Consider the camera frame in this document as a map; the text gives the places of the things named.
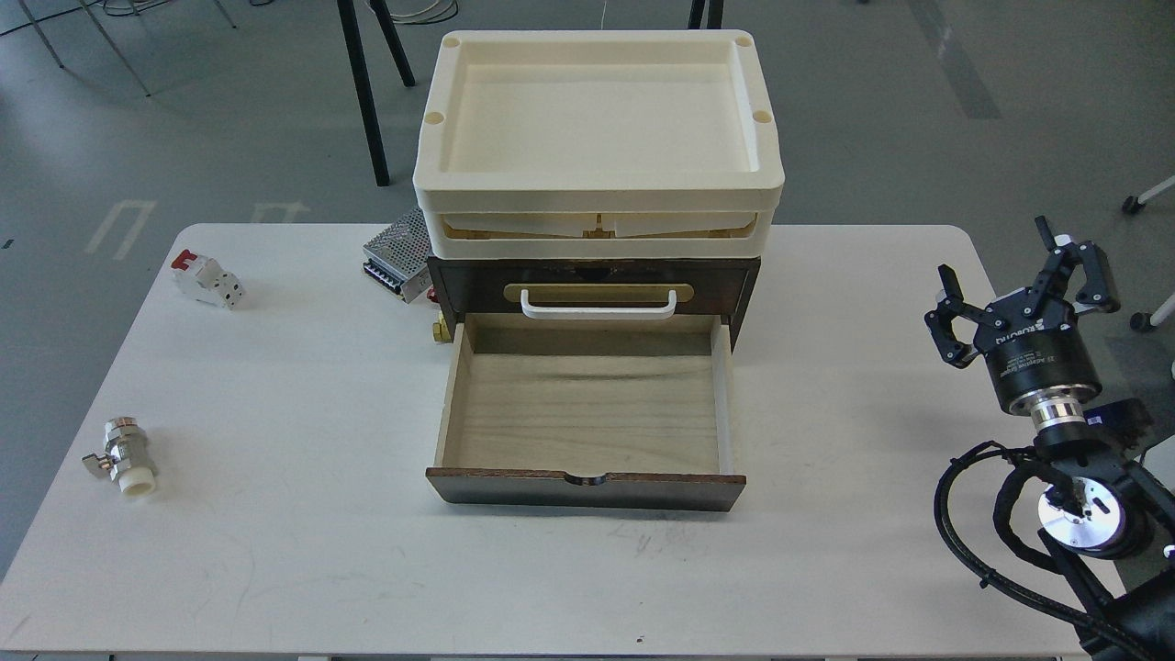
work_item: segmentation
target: black table leg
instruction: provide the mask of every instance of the black table leg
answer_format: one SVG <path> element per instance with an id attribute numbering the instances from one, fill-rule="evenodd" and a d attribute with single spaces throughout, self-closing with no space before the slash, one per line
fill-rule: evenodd
<path id="1" fill-rule="evenodd" d="M 347 56 L 351 61 L 351 76 L 355 79 L 355 94 L 360 100 L 363 131 L 367 134 L 368 150 L 371 151 L 375 184 L 388 186 L 391 183 L 391 175 L 388 174 L 388 157 L 383 153 L 380 119 L 375 114 L 371 79 L 368 77 L 367 60 L 363 58 L 363 41 L 360 39 L 360 25 L 355 18 L 354 0 L 338 0 L 338 20 L 343 23 L 343 39 L 347 41 Z"/>
<path id="2" fill-rule="evenodd" d="M 388 2 L 385 0 L 371 0 L 371 9 L 375 12 L 376 20 L 380 21 L 380 29 L 383 31 L 383 38 L 388 41 L 391 59 L 396 60 L 396 68 L 400 69 L 400 80 L 404 81 L 404 87 L 415 87 L 416 77 L 412 76 L 412 67 L 408 66 L 408 55 L 404 54 L 404 46 L 400 42 L 400 34 L 396 33 L 396 23 L 391 21 L 391 13 L 388 12 Z"/>

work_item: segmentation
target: floor marking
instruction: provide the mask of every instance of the floor marking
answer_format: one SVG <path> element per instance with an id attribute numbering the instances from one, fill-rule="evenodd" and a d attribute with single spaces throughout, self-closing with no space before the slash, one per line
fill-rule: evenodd
<path id="1" fill-rule="evenodd" d="M 955 94 L 955 100 L 967 119 L 1000 119 L 992 93 L 979 77 L 979 72 L 964 49 L 958 34 L 947 23 L 942 8 L 936 0 L 907 0 L 914 20 L 922 28 L 922 34 L 947 76 L 947 82 Z"/>
<path id="2" fill-rule="evenodd" d="M 119 244 L 119 249 L 114 251 L 110 257 L 115 261 L 122 261 L 130 251 L 130 247 L 135 244 L 135 240 L 139 238 L 139 232 L 142 231 L 145 224 L 147 224 L 147 218 L 150 216 L 150 211 L 155 209 L 155 200 L 122 200 L 121 202 L 110 207 L 110 213 L 106 214 L 106 218 L 102 220 L 102 224 L 98 225 L 94 235 L 90 236 L 89 243 L 86 244 L 86 252 L 94 254 L 98 251 L 99 245 L 102 244 L 102 240 L 114 227 L 114 222 L 122 215 L 122 211 L 127 209 L 137 209 L 139 214 L 135 216 L 134 222 L 130 224 L 130 229 L 127 230 L 127 235 L 122 237 L 122 243 Z"/>
<path id="3" fill-rule="evenodd" d="M 294 216 L 302 211 L 309 211 L 310 207 L 302 203 L 301 200 L 297 202 L 256 202 L 253 204 L 253 217 L 249 222 L 264 222 L 264 217 L 271 210 L 284 210 L 286 215 L 282 216 L 282 222 L 294 222 Z"/>

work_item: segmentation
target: white handle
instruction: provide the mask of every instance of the white handle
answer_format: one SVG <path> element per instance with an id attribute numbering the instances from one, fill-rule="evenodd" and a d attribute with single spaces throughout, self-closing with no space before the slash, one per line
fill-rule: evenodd
<path id="1" fill-rule="evenodd" d="M 631 319 L 653 321 L 673 316 L 677 308 L 677 291 L 669 290 L 669 302 L 664 306 L 539 306 L 530 304 L 530 290 L 519 294 L 522 312 L 531 318 L 583 318 L 583 319 Z"/>

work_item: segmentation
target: white table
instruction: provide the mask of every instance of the white table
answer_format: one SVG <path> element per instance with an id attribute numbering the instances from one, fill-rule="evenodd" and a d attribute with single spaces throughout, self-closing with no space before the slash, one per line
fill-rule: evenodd
<path id="1" fill-rule="evenodd" d="M 173 254 L 216 257 L 246 302 L 197 303 L 161 270 L 0 585 L 0 648 L 1080 652 L 1067 625 L 978 589 L 934 530 L 952 457 L 1032 438 L 1026 419 L 999 413 L 981 366 L 939 362 L 922 324 L 940 262 L 969 299 L 992 294 L 961 230 L 773 229 L 734 352 L 747 488 L 731 513 L 701 514 L 441 501 L 424 468 L 451 345 L 434 345 L 430 303 L 404 305 L 360 272 L 378 229 L 180 235 Z M 79 461 L 118 416 L 152 439 L 160 487 L 145 500 Z M 996 567 L 1068 595 L 991 530 L 1006 470 L 960 480 L 956 524 Z M 1034 533 L 1030 513 L 1021 530 Z"/>

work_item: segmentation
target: red switch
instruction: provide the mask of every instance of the red switch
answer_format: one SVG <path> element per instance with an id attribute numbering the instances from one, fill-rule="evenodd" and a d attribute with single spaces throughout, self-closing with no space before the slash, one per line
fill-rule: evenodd
<path id="1" fill-rule="evenodd" d="M 197 256 L 200 256 L 200 255 L 197 255 L 196 252 L 193 252 L 192 250 L 184 248 L 183 251 L 180 252 L 180 256 L 175 257 L 175 261 L 172 262 L 172 268 L 175 268 L 175 269 L 179 269 L 179 270 L 188 270 L 188 265 L 190 265 L 189 262 L 192 259 L 196 258 Z"/>

